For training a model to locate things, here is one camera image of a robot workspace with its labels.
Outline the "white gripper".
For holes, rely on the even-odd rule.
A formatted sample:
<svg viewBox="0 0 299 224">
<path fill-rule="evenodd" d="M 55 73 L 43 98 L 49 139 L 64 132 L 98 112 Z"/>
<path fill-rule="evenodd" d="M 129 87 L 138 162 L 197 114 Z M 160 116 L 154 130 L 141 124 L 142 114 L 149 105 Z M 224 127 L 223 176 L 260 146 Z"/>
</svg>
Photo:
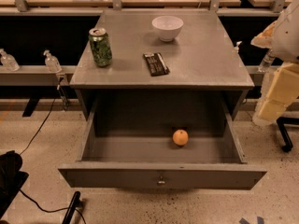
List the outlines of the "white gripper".
<svg viewBox="0 0 299 224">
<path fill-rule="evenodd" d="M 299 97 L 299 0 L 293 0 L 250 42 L 254 47 L 271 49 L 284 63 L 264 75 L 261 98 L 253 122 L 259 126 L 274 123 Z"/>
</svg>

